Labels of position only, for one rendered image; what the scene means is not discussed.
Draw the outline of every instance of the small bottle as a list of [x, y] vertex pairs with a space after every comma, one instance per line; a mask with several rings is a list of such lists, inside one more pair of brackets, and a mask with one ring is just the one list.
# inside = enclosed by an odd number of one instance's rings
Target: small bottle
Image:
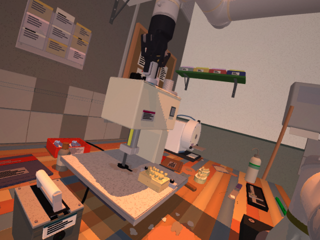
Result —
[[246, 171], [245, 174], [245, 178], [244, 180], [248, 183], [254, 184], [256, 182], [257, 176], [258, 176], [258, 172], [259, 172], [259, 168], [261, 166], [261, 159], [259, 156], [259, 149], [258, 148], [254, 148], [258, 150], [258, 153], [255, 154], [249, 162], [249, 166], [248, 169]]
[[64, 142], [62, 144], [62, 148], [58, 151], [58, 157], [56, 159], [56, 166], [55, 166], [55, 170], [59, 171], [59, 172], [65, 172], [68, 170], [68, 168], [61, 162], [60, 158], [61, 156], [66, 156], [66, 155], [70, 155], [70, 150], [69, 150], [69, 143], [68, 142]]

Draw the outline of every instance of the tiled wall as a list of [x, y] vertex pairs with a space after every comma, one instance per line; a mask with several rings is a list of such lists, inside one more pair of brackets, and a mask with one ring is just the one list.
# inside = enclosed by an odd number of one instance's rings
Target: tiled wall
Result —
[[105, 97], [0, 69], [0, 144], [127, 138], [128, 128], [101, 118]]

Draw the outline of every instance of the wooden floor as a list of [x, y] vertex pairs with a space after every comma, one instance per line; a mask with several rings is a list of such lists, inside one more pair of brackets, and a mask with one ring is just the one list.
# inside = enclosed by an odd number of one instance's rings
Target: wooden floor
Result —
[[[118, 149], [120, 144], [121, 142], [97, 144], [97, 146], [104, 150], [112, 150]], [[92, 146], [91, 152], [96, 151], [99, 151], [99, 149]], [[61, 179], [79, 200], [82, 199], [85, 187], [70, 170], [56, 171], [57, 159], [52, 157], [47, 149], [4, 150], [0, 152], [0, 158], [25, 154], [33, 154], [53, 172], [53, 175], [50, 176], [51, 179]], [[216, 172], [213, 165], [225, 167], [238, 177]], [[258, 178], [254, 185], [263, 189], [269, 206], [268, 212], [262, 211], [247, 204], [246, 181], [243, 172], [205, 159], [187, 162], [185, 166], [195, 167], [196, 169], [202, 166], [209, 168], [210, 175], [205, 184], [195, 183], [194, 177], [190, 176], [188, 182], [197, 186], [195, 192], [183, 186], [176, 194], [134, 227], [127, 221], [121, 220], [89, 192], [84, 203], [79, 240], [153, 240], [160, 238], [238, 240], [240, 221], [244, 214], [274, 227], [283, 218], [275, 197], [279, 197], [285, 203], [286, 209], [290, 204], [290, 199], [281, 186]], [[234, 188], [231, 183], [240, 183], [244, 187], [237, 196], [232, 206], [233, 213], [231, 211], [231, 216], [228, 219], [225, 215], [230, 214], [230, 206], [224, 204], [224, 199], [228, 196], [230, 187]], [[36, 184], [35, 180], [0, 189], [0, 226], [2, 221], [12, 218], [14, 188], [34, 184]], [[182, 224], [182, 230], [178, 236], [171, 231], [172, 224], [176, 221]], [[0, 239], [13, 240], [12, 228], [9, 227], [0, 231]]]

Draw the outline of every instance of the brown cap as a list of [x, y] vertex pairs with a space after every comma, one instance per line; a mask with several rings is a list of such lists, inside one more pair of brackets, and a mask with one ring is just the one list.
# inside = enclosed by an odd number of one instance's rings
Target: brown cap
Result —
[[68, 150], [69, 149], [69, 143], [68, 142], [62, 143], [62, 149], [63, 150]]

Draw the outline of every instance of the broom handle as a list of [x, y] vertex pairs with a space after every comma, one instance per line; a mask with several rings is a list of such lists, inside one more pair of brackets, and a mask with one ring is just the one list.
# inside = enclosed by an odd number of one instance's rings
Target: broom handle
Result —
[[269, 170], [270, 170], [270, 168], [271, 168], [271, 166], [272, 166], [272, 163], [273, 163], [274, 160], [275, 160], [275, 157], [276, 157], [276, 155], [277, 155], [277, 152], [278, 152], [278, 149], [279, 149], [280, 144], [281, 144], [281, 142], [282, 142], [282, 139], [284, 138], [284, 135], [285, 135], [285, 132], [286, 132], [286, 129], [287, 129], [287, 126], [288, 126], [288, 123], [289, 123], [289, 120], [290, 120], [290, 118], [291, 118], [291, 115], [292, 115], [293, 110], [294, 110], [294, 106], [290, 106], [289, 111], [288, 111], [288, 113], [287, 113], [287, 115], [286, 115], [286, 118], [285, 118], [285, 121], [284, 121], [282, 130], [281, 130], [281, 132], [280, 132], [278, 141], [277, 141], [276, 144], [275, 144], [275, 147], [274, 147], [273, 153], [272, 153], [272, 155], [271, 155], [271, 158], [270, 158], [270, 160], [269, 160], [269, 163], [268, 163], [268, 165], [266, 166], [266, 169], [265, 169], [265, 171], [264, 171], [264, 174], [263, 174], [263, 176], [262, 176], [262, 178], [261, 178], [261, 179], [263, 179], [263, 180], [266, 180], [266, 178], [267, 178], [267, 176], [268, 176], [268, 173], [269, 173]]

